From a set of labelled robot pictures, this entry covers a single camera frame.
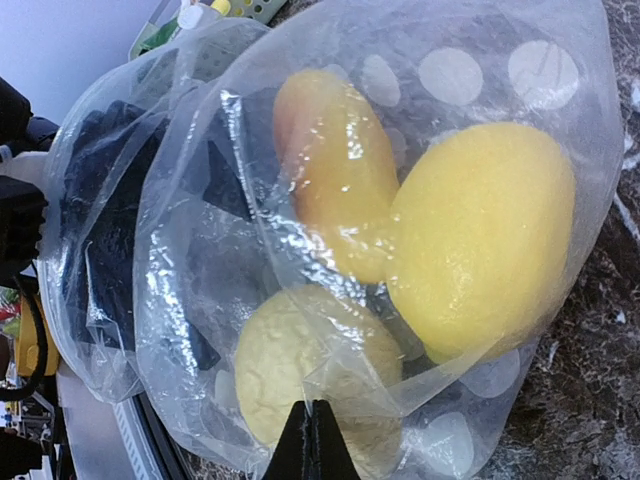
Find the black cable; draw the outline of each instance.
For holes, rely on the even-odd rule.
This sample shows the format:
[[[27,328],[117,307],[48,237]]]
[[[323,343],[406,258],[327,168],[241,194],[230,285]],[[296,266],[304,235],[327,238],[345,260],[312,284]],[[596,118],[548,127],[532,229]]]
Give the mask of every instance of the black cable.
[[[33,316],[33,323],[36,329],[36,338],[38,345],[38,362],[36,364],[36,368],[33,371],[33,374],[24,386],[16,389],[0,388],[0,401],[3,402],[18,402],[20,400],[24,400],[25,398],[29,398],[35,393],[38,385],[44,378],[44,374],[47,368],[47,357],[49,355],[49,345],[47,344],[47,331],[44,324],[44,318],[42,317],[42,313],[38,308],[38,303],[36,302],[35,296],[32,291],[25,287],[19,275],[13,277],[13,281],[18,287],[20,293],[27,300],[29,310],[31,310],[31,315]]]

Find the round pale yellow fruit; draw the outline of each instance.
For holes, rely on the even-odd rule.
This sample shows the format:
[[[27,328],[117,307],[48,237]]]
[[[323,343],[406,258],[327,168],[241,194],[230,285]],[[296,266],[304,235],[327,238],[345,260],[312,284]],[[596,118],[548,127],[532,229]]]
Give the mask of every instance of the round pale yellow fruit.
[[[345,339],[365,353],[384,385],[401,380],[400,350],[380,322],[366,308],[337,300],[321,287],[281,291],[251,316],[236,350],[235,376],[240,410],[258,441],[276,446],[293,404],[305,399],[303,380]],[[334,410],[340,399],[367,392],[348,371],[323,380]],[[400,445],[401,421],[338,416],[338,424],[362,477],[385,478]]]
[[[361,282],[383,281],[399,184],[391,142],[369,102],[337,75],[305,70],[278,92],[273,125],[315,258]]]
[[[420,159],[392,207],[387,283],[434,361],[503,353],[557,306],[574,203],[571,162],[532,127],[475,126]]]

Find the countertop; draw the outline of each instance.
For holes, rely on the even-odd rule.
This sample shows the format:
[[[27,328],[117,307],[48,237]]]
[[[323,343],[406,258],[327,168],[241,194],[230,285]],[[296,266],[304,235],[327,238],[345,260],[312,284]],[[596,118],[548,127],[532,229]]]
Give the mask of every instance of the countertop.
[[[275,23],[313,3],[291,0]],[[626,128],[624,171],[597,245],[476,480],[640,479],[640,105],[632,105],[632,97],[640,103],[640,3],[605,5]],[[201,478],[235,478],[193,463]]]

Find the white wall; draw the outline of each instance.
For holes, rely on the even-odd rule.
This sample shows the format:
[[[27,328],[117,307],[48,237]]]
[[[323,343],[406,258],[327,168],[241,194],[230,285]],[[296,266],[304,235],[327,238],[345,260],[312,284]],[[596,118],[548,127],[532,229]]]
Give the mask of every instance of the white wall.
[[[0,2],[0,76],[35,114],[60,123],[87,87],[127,61],[160,0]]]

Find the clear plastic bag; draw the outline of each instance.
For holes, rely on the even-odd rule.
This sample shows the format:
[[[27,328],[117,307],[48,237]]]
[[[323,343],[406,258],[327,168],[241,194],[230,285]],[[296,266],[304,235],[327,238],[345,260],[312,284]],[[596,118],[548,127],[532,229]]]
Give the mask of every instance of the clear plastic bag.
[[[617,184],[601,2],[328,0],[181,107],[134,273],[171,434],[261,478],[325,398],[363,478],[478,472]]]
[[[60,352],[100,400],[140,393],[133,248],[142,184],[181,99],[215,79],[267,28],[221,20],[100,79],[49,155],[39,263]],[[193,338],[206,345],[198,331]]]

